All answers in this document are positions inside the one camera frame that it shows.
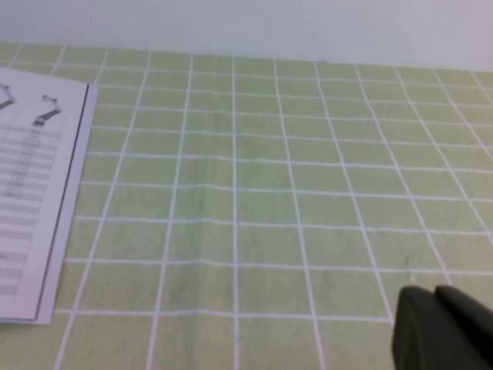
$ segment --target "green cutting mat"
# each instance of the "green cutting mat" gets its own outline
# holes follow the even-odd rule
[[[390,369],[397,293],[493,307],[493,72],[0,43],[99,84],[53,323],[6,369]]]

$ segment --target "white wall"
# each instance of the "white wall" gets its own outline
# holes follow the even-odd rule
[[[0,39],[493,69],[491,0],[1,0]]]

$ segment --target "white grid line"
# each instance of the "white grid line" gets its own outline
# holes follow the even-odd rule
[[[357,73],[358,77],[360,78],[361,92],[362,92],[363,96],[366,99],[366,92],[364,91],[363,83],[361,81],[360,71],[359,71],[359,69],[357,67],[355,67],[355,70],[356,70],[356,73]],[[438,263],[440,264],[440,267],[441,267],[441,269],[444,272],[444,275],[445,275],[445,278],[447,279],[447,282],[449,284],[451,284],[451,279],[450,279],[450,276],[448,274],[448,271],[447,271],[447,267],[445,265],[445,262],[443,261],[443,258],[441,257],[440,252],[438,251],[438,249],[437,249],[437,247],[436,247],[436,245],[434,243],[434,240],[431,237],[431,234],[430,234],[429,230],[427,229],[427,225],[424,222],[423,215],[419,211],[418,205],[416,204],[416,200],[413,197],[413,194],[411,192],[411,189],[407,185],[407,182],[406,182],[406,180],[404,178],[404,175],[402,174],[401,168],[398,166],[398,162],[395,159],[394,152],[392,151],[392,148],[391,148],[390,144],[385,141],[386,138],[385,138],[385,135],[384,135],[383,130],[380,127],[380,123],[378,122],[377,115],[375,114],[375,111],[374,111],[373,107],[371,106],[371,104],[369,102],[367,103],[367,105],[368,105],[368,109],[371,111],[371,115],[374,117],[375,123],[377,124],[378,131],[380,132],[380,135],[381,135],[382,139],[384,140],[384,144],[387,147],[387,151],[389,152],[389,154],[390,154],[390,156],[392,158],[392,161],[397,166],[397,174],[399,175],[399,178],[401,179],[401,182],[404,185],[404,188],[406,190],[406,193],[409,196],[409,201],[411,202],[411,205],[413,207],[413,210],[416,213],[416,216],[418,217],[418,222],[419,222],[421,228],[424,230],[424,234],[426,235],[426,238],[428,239],[428,243],[431,245],[431,249],[433,250],[434,255],[438,259]]]
[[[138,86],[135,85],[121,85],[121,84],[110,84],[110,83],[100,83],[100,87],[104,89],[134,89],[137,90]],[[162,91],[162,92],[178,92],[178,93],[184,93],[186,90],[185,89],[180,89],[180,88],[174,88],[174,87],[150,87],[147,86],[145,88],[145,91]],[[217,91],[214,89],[191,89],[191,93],[196,93],[196,94],[213,94],[217,96],[226,96],[226,97],[231,97],[232,92],[231,91]],[[235,94],[238,96],[249,96],[249,97],[259,97],[259,98],[271,98],[275,99],[276,95],[275,94],[266,94],[266,93],[261,93],[261,92],[243,92],[243,91],[236,91]],[[280,97],[282,98],[287,98],[287,99],[312,99],[312,100],[340,100],[340,101],[346,101],[346,102],[361,102],[364,103],[365,99],[362,98],[350,98],[346,96],[332,96],[332,95],[325,95],[325,93],[322,96],[319,95],[306,95],[306,94],[295,94],[295,93],[289,93],[289,92],[280,92]],[[406,104],[407,105],[407,100],[399,100],[399,99],[368,99],[367,100],[370,103],[387,103],[387,104]],[[450,106],[450,103],[441,103],[441,102],[430,102],[430,101],[424,101],[424,100],[412,100],[413,103],[422,105],[422,106]],[[480,104],[480,103],[459,103],[460,106],[465,106],[465,107],[471,107],[471,108],[485,108],[485,107],[490,107],[491,104]]]
[[[98,156],[119,156],[116,152],[97,152],[89,151],[88,154],[98,155]],[[138,154],[138,153],[127,153],[127,157],[133,158],[154,158],[154,159],[176,159],[176,155],[171,154]],[[182,155],[183,159],[187,160],[229,160],[232,161],[233,158],[229,156],[209,156],[209,155]],[[236,158],[238,163],[274,163],[274,164],[287,164],[286,160],[268,160],[263,158]],[[322,166],[322,167],[341,167],[340,163],[328,163],[328,162],[308,162],[304,160],[292,160],[292,164],[300,164],[304,166]],[[396,170],[400,168],[402,170],[410,171],[437,171],[437,172],[448,172],[446,166],[443,167],[422,167],[422,166],[395,166],[386,164],[366,164],[366,163],[345,163],[345,167],[353,168],[380,168],[388,170]],[[464,173],[493,173],[493,170],[481,170],[481,169],[471,169],[471,168],[460,168],[454,167],[455,172]]]
[[[314,63],[314,68],[315,68],[315,73],[318,77],[319,72],[318,72],[318,65],[316,63]],[[320,92],[320,94],[322,94],[322,87],[320,85],[320,80],[318,80],[317,84],[318,84],[319,92]],[[332,136],[335,136],[336,133],[335,133],[335,129],[332,125],[332,119],[330,117],[330,111],[329,111],[329,108],[328,108],[327,103],[325,101],[324,101],[324,110],[325,110],[325,115],[327,117],[327,125],[329,126],[330,131],[332,132]],[[394,314],[392,313],[391,304],[388,300],[387,294],[385,293],[384,283],[383,283],[381,276],[377,270],[377,267],[378,267],[377,259],[375,258],[373,249],[371,248],[370,240],[368,239],[367,230],[366,230],[366,226],[364,224],[363,216],[361,215],[361,210],[359,208],[359,205],[357,203],[357,199],[356,199],[355,194],[354,194],[353,184],[351,183],[349,174],[347,173],[347,168],[344,165],[344,156],[343,156],[342,150],[340,149],[339,144],[337,142],[335,143],[335,146],[337,149],[337,153],[339,154],[340,160],[342,162],[342,170],[344,173],[344,178],[347,182],[347,187],[349,189],[351,202],[353,203],[353,208],[356,212],[358,223],[361,226],[361,230],[362,230],[361,234],[362,234],[363,239],[364,239],[364,244],[367,248],[368,256],[370,257],[370,261],[371,261],[371,265],[373,267],[373,272],[374,272],[375,278],[377,279],[378,289],[380,290],[381,298],[382,298],[382,301],[384,302],[387,316],[388,316],[389,320],[391,322],[393,322],[394,321]]]
[[[101,185],[101,186],[110,186],[110,182],[106,181],[88,181],[83,180],[81,182],[83,185]],[[171,184],[153,184],[153,183],[120,183],[117,182],[116,186],[118,187],[148,187],[155,189],[173,189],[174,186]],[[249,188],[249,187],[224,187],[219,185],[214,185],[210,183],[198,183],[198,184],[183,184],[178,185],[178,189],[214,189],[214,190],[223,190],[223,191],[239,191],[243,193],[291,193],[290,189],[272,189],[272,188]],[[408,195],[408,194],[385,194],[385,193],[355,193],[355,192],[335,192],[335,191],[322,191],[322,190],[298,190],[296,189],[296,194],[307,194],[307,195],[325,195],[332,197],[352,197],[355,196],[357,198],[386,198],[386,199],[419,199],[419,200],[441,200],[441,201],[450,201],[450,202],[458,202],[458,201],[474,201],[474,202],[483,202],[483,203],[493,203],[493,198],[476,198],[469,197],[466,193],[463,193],[463,197],[440,197],[440,196],[427,196],[427,195]]]
[[[67,264],[86,264],[89,262],[88,258],[80,257],[67,257],[64,259]],[[95,258],[91,260],[92,264],[149,264],[149,265],[161,265],[161,260],[143,260],[143,259],[105,259],[105,258]],[[268,263],[253,263],[253,262],[224,262],[215,261],[207,259],[196,259],[196,260],[169,260],[166,262],[170,266],[183,266],[188,264],[205,264],[215,267],[230,267],[230,268],[267,268],[267,269],[278,269],[278,270],[302,270],[304,271],[305,266],[302,264],[268,264]],[[350,266],[350,265],[324,265],[324,264],[310,264],[307,266],[310,271],[351,271],[351,272],[368,272],[385,274],[442,274],[444,272],[442,269],[437,268],[416,268],[416,267],[365,267],[365,266]],[[493,269],[491,271],[487,270],[448,270],[451,275],[471,275],[471,276],[493,276]]]
[[[451,98],[450,94],[448,93],[447,88],[445,87],[445,85],[441,81],[440,76],[437,74],[436,71],[433,71],[433,73],[434,73],[435,77],[437,78],[437,81],[440,84],[440,87],[444,90],[444,93],[447,96],[447,99],[450,102],[452,108],[454,108],[455,112],[461,117],[462,121],[469,128],[469,131],[471,131],[472,136],[474,136],[475,139],[478,141],[478,143],[481,145],[482,149],[486,152],[486,155],[488,155],[493,160],[493,154],[491,154],[490,151],[486,148],[486,145],[485,145],[485,143],[483,143],[483,140],[481,140],[481,138],[478,136],[478,134],[474,131],[472,126],[469,124],[469,122],[466,120],[466,118],[462,114],[462,111],[458,108],[458,105]]]
[[[399,79],[401,79],[401,76],[400,74],[397,72],[396,70],[396,73],[397,73],[397,77]],[[402,86],[403,87],[403,90],[404,90],[404,94],[406,96],[408,96],[407,94],[407,89],[404,87],[404,85]],[[419,114],[418,110],[416,109],[416,107],[414,106],[414,104],[411,102],[411,107],[413,108],[414,112],[416,113],[416,115],[418,116],[418,118],[420,119],[421,121],[421,125],[423,126],[423,129],[424,131],[426,131],[426,134],[430,137],[431,141],[433,142],[433,144],[435,145],[435,148],[436,150],[438,151],[438,153],[440,154],[442,160],[445,162],[445,164],[447,165],[447,168],[450,170],[450,173],[452,175],[452,177],[454,178],[454,182],[456,183],[456,185],[458,186],[458,189],[461,191],[462,193],[462,196],[466,199],[466,201],[468,202],[468,205],[469,207],[471,208],[472,212],[474,213],[476,219],[478,220],[479,224],[481,225],[481,227],[483,228],[483,230],[488,234],[488,239],[490,240],[490,243],[491,245],[493,246],[493,236],[491,235],[491,231],[489,230],[488,226],[486,225],[485,221],[483,220],[483,218],[481,217],[481,215],[479,214],[478,210],[476,210],[476,207],[474,206],[474,203],[473,203],[473,200],[471,198],[468,197],[464,187],[462,186],[461,184],[461,181],[457,178],[457,175],[455,174],[454,170],[452,169],[452,166],[451,164],[448,162],[448,159],[447,157],[443,154],[443,152],[441,151],[440,147],[438,145],[436,145],[436,142],[434,141],[434,138],[433,136],[431,135],[429,129],[426,127],[426,124],[424,123],[424,121],[422,120],[421,118],[421,115]]]
[[[233,121],[233,337],[234,354],[233,369],[240,369],[240,283],[238,271],[238,200],[236,195],[237,175],[236,175],[236,88],[235,88],[235,57],[231,60],[231,79],[232,90],[232,121]]]
[[[99,77],[101,76],[101,73],[102,73],[102,71],[104,69],[104,65],[106,64],[106,60],[108,59],[108,54],[109,54],[109,50],[107,49],[105,51],[105,55],[104,55],[102,64],[100,66],[99,73],[98,73],[98,76],[97,76],[96,80],[98,80]],[[146,76],[144,76],[143,77],[143,80],[142,80],[142,89],[140,91],[139,98],[142,96],[143,87],[144,87],[144,84],[145,84],[145,78],[146,78]],[[136,114],[137,114],[137,106],[135,106],[135,109],[133,111],[132,122],[130,123],[130,127],[132,127],[132,125],[133,125],[133,121],[135,120]],[[122,147],[122,152],[120,153],[119,161],[118,161],[118,164],[116,166],[115,175],[113,177],[113,183],[115,183],[116,182],[116,179],[118,178],[119,171],[120,171],[120,168],[121,168],[122,162],[123,162],[123,154],[126,152],[126,146],[127,146],[128,142],[129,142],[129,138],[130,138],[130,130],[126,134],[125,142],[124,142],[123,147]],[[105,202],[105,205],[104,205],[104,208],[103,208],[103,212],[102,212],[102,218],[98,222],[98,228],[96,230],[96,235],[94,236],[94,240],[92,241],[91,250],[89,252],[89,261],[86,264],[86,267],[84,268],[84,271],[82,273],[82,278],[81,278],[81,281],[79,283],[79,287],[77,289],[77,293],[75,295],[74,303],[73,303],[73,306],[72,306],[72,309],[73,310],[77,310],[78,309],[79,304],[80,304],[80,301],[82,299],[82,292],[84,290],[84,287],[86,285],[87,279],[89,277],[89,269],[91,267],[91,260],[94,258],[95,254],[96,254],[96,248],[97,248],[97,244],[99,242],[99,237],[101,235],[102,226],[104,224],[105,217],[106,217],[106,215],[108,213],[109,203],[110,203],[110,200],[111,200],[111,197],[112,197],[112,194],[113,194],[114,190],[115,190],[115,186],[113,184],[110,187],[109,193],[108,193],[108,197],[106,198],[106,202]],[[55,370],[59,370],[61,368],[61,366],[62,366],[62,361],[63,361],[63,358],[65,356],[65,349],[67,347],[67,343],[69,342],[69,336],[70,336],[70,332],[72,331],[72,326],[74,324],[74,320],[75,320],[75,315],[74,314],[71,314],[69,316],[69,320],[68,320],[67,325],[65,327],[65,331],[64,331],[63,337],[62,337],[62,342],[61,342],[61,344],[59,346],[59,351],[58,351],[58,354],[56,356],[55,365],[54,365],[54,369]]]
[[[133,105],[125,103],[98,103],[98,107],[107,108],[121,108],[121,109],[131,109]],[[168,106],[140,106],[139,110],[149,110],[158,112],[182,112],[183,108],[173,108]],[[214,113],[214,114],[224,114],[230,115],[231,110],[221,110],[221,109],[191,109],[188,108],[190,113]],[[266,112],[251,112],[251,111],[237,111],[239,116],[259,116],[259,117],[279,117],[279,113],[266,113]],[[297,118],[297,119],[318,119],[324,120],[323,116],[310,116],[310,115],[297,115],[297,114],[284,114],[285,118]],[[417,119],[405,119],[405,118],[379,118],[380,121],[385,122],[402,122],[402,123],[419,123]],[[350,117],[350,116],[334,116],[333,121],[364,121],[373,122],[372,117]],[[427,123],[432,123],[436,125],[453,125],[453,126],[463,126],[464,123],[460,122],[448,122],[448,121],[427,121]],[[471,126],[486,126],[492,127],[493,123],[469,123]]]
[[[49,73],[50,76],[53,76],[53,73],[57,70],[57,68],[60,66],[60,63],[62,62],[63,55],[65,54],[65,50],[67,49],[67,45],[64,44],[62,47],[62,50],[60,50],[60,55],[58,59],[56,60],[55,65],[53,66],[52,71]]]
[[[488,99],[488,101],[490,102],[490,104],[493,105],[493,99],[491,98],[491,95],[488,93],[488,91],[485,88],[485,86],[481,83],[481,81],[479,81],[478,77],[476,76],[476,74],[474,72],[472,72],[471,74],[472,74],[472,78],[475,79],[475,81],[478,84],[478,86],[481,89],[481,91],[486,95],[486,99]]]
[[[22,50],[22,47],[23,46],[24,46],[24,43],[18,44],[17,50],[15,50],[15,54],[12,57],[12,60],[10,62],[8,62],[8,64],[7,64],[7,68],[12,68],[12,66],[14,65],[14,63],[17,61],[17,58],[18,58],[19,54],[21,53],[21,50]]]
[[[74,216],[75,220],[84,221],[99,221],[102,218],[97,216]],[[105,217],[105,221],[112,222],[140,222],[149,224],[165,224],[169,220],[166,218],[145,218],[145,217]],[[198,224],[198,223],[211,223],[233,226],[232,221],[218,220],[214,218],[193,218],[193,219],[173,219],[174,224]],[[251,227],[298,227],[298,224],[268,224],[258,222],[245,222],[238,221],[239,226],[251,226]],[[307,229],[324,229],[324,230],[362,230],[360,226],[351,225],[318,225],[318,224],[301,224],[302,227]],[[399,227],[365,227],[367,231],[388,231],[395,233],[407,233],[407,234],[422,234],[423,229],[404,229]],[[428,229],[430,234],[438,235],[488,235],[484,231],[466,231],[466,230],[431,230]]]
[[[96,130],[114,130],[114,131],[127,131],[128,128],[125,127],[118,127],[118,126],[103,126],[103,125],[93,125],[93,129]],[[180,133],[178,129],[146,129],[146,128],[139,128],[139,129],[132,129],[133,133]],[[196,134],[196,135],[210,135],[210,136],[224,136],[224,137],[231,137],[233,136],[232,133],[221,133],[221,132],[214,132],[214,131],[201,131],[201,130],[187,130],[186,134]],[[259,139],[275,139],[275,140],[281,140],[283,137],[281,135],[270,135],[270,134],[262,134],[262,133],[237,133],[236,136],[242,136],[242,137],[257,137]],[[333,143],[335,141],[338,141],[340,143],[369,143],[369,144],[383,144],[383,140],[370,140],[370,139],[347,139],[347,138],[340,138],[340,137],[331,137],[331,138],[323,138],[323,137],[310,137],[310,136],[287,136],[289,140],[302,140],[302,141],[317,141],[317,142],[325,142],[325,143]],[[427,142],[416,142],[416,141],[397,141],[397,140],[388,140],[387,141],[389,144],[392,145],[408,145],[408,146],[434,146],[432,142],[427,143]],[[445,146],[445,147],[450,147],[450,148],[472,148],[472,149],[483,149],[484,146],[478,143],[478,145],[474,144],[452,144],[452,143],[437,143],[439,146]]]
[[[56,315],[70,315],[74,311],[66,309],[55,310]],[[153,316],[152,311],[103,311],[103,310],[77,310],[77,315],[98,316],[98,315],[118,315],[118,316]],[[161,311],[160,317],[163,316],[185,316],[185,315],[212,315],[224,318],[234,318],[234,313],[229,311],[216,311],[206,309],[180,310],[180,311]],[[292,320],[312,320],[310,314],[281,314],[281,313],[263,313],[263,312],[240,312],[239,318],[279,318]],[[379,318],[371,316],[343,316],[321,314],[317,316],[318,321],[372,321],[372,322],[389,322],[388,318]]]
[[[189,75],[188,75],[188,90],[186,91],[186,99],[185,99],[185,112],[183,114],[183,121],[182,121],[182,132],[179,136],[179,145],[178,145],[178,157],[176,158],[176,168],[175,168],[175,183],[173,186],[173,193],[171,195],[171,203],[169,205],[169,223],[167,225],[166,229],[166,240],[164,244],[164,252],[163,252],[163,259],[162,259],[162,265],[161,265],[161,271],[159,274],[159,285],[158,285],[158,292],[157,292],[157,298],[156,298],[156,306],[154,308],[154,316],[153,316],[153,326],[151,327],[151,335],[149,339],[149,350],[147,352],[147,366],[146,368],[148,370],[151,370],[153,366],[153,358],[154,358],[154,348],[156,346],[156,336],[157,336],[157,330],[159,326],[159,311],[161,311],[161,302],[163,300],[163,289],[164,289],[164,284],[165,284],[165,279],[166,279],[166,265],[168,261],[168,254],[169,254],[169,245],[171,242],[171,230],[173,227],[173,218],[175,217],[175,209],[176,209],[176,195],[178,194],[178,183],[179,183],[179,170],[180,170],[180,164],[181,164],[181,159],[182,159],[182,152],[183,152],[183,143],[185,141],[185,131],[186,131],[186,114],[187,114],[187,108],[189,104],[189,97],[190,97],[190,85],[192,83],[192,72],[193,72],[193,54],[190,57],[190,66],[189,66]]]
[[[317,343],[320,369],[325,370],[325,369],[327,369],[326,358],[325,358],[325,353],[324,353],[324,346],[322,345],[322,338],[320,336],[320,329],[318,327],[317,308],[315,305],[314,292],[313,292],[313,288],[312,288],[312,284],[311,284],[310,270],[308,270],[308,258],[307,258],[307,250],[305,248],[304,231],[303,231],[303,227],[301,226],[300,208],[298,206],[298,199],[297,199],[297,194],[296,194],[296,185],[294,183],[293,168],[291,166],[289,140],[287,139],[286,127],[284,125],[283,107],[282,107],[282,102],[281,102],[281,98],[280,98],[280,94],[279,94],[279,81],[277,79],[277,61],[276,60],[273,61],[273,68],[274,68],[274,82],[276,85],[277,104],[279,106],[280,121],[281,121],[281,126],[283,129],[284,146],[285,146],[285,150],[286,150],[286,158],[287,158],[287,163],[288,163],[287,168],[288,168],[288,171],[290,174],[291,189],[292,189],[292,193],[293,193],[293,205],[294,205],[294,210],[296,213],[296,219],[297,219],[297,224],[298,224],[298,234],[299,234],[300,246],[301,246],[301,258],[303,260],[304,274],[305,274],[305,279],[306,279],[306,284],[307,284],[308,300],[310,302],[310,313],[311,313],[311,316],[313,319],[314,335],[315,335],[315,341]]]
[[[9,62],[8,60],[3,60],[0,59],[0,62]],[[17,62],[19,65],[40,65],[40,66],[52,66],[52,62],[39,62],[39,61],[18,61]],[[343,63],[347,66],[354,66],[353,63]],[[87,64],[87,63],[70,63],[70,62],[63,62],[60,64],[61,66],[64,67],[72,67],[72,68],[89,68],[89,69],[95,69],[99,67],[99,64]],[[106,66],[105,69],[121,69],[121,70],[136,70],[136,71],[143,71],[145,68],[144,67],[135,67],[135,66]],[[150,68],[150,72],[171,72],[171,73],[182,73],[186,74],[187,71],[184,71],[182,69],[161,69],[161,68]],[[216,71],[193,71],[193,75],[212,75],[212,76],[224,76],[224,77],[231,77],[232,74],[230,72],[216,72]],[[273,79],[274,76],[266,76],[266,75],[256,75],[256,74],[250,74],[250,73],[236,73],[237,77],[247,77],[247,78],[256,78],[256,79]],[[313,77],[296,77],[296,76],[278,76],[279,79],[293,79],[293,80],[305,80],[305,81],[311,81],[311,82],[316,82],[317,78]],[[334,81],[334,82],[358,82],[358,79],[348,79],[348,78],[329,78],[329,77],[320,77],[320,81]],[[377,83],[386,83],[386,84],[398,84],[399,82],[397,80],[388,80],[388,79],[363,79],[365,82],[377,82]],[[424,85],[424,86],[436,86],[438,83],[437,82],[415,82],[415,81],[405,81],[406,84],[409,85]],[[459,88],[464,88],[464,89],[477,89],[478,86],[476,85],[457,85],[457,84],[446,84],[447,87],[459,87]]]

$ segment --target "black object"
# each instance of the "black object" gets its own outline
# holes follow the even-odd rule
[[[392,355],[396,370],[493,370],[493,312],[457,288],[402,288]]]

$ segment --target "robot arm illustration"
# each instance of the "robot arm illustration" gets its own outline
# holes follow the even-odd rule
[[[34,126],[44,126],[45,125],[45,122],[52,118],[53,116],[56,116],[57,114],[61,113],[62,112],[62,108],[59,106],[59,104],[57,103],[58,100],[55,99],[55,98],[50,98],[49,96],[47,95],[43,95],[43,102],[51,102],[53,104],[53,110],[50,110],[49,112],[45,113],[45,114],[42,114],[40,116],[37,116],[35,121],[34,121]]]
[[[0,110],[7,108],[8,106],[17,102],[15,97],[10,93],[9,85],[2,85],[0,83],[0,89],[3,90],[4,94],[7,96],[7,100],[4,102],[0,102]]]

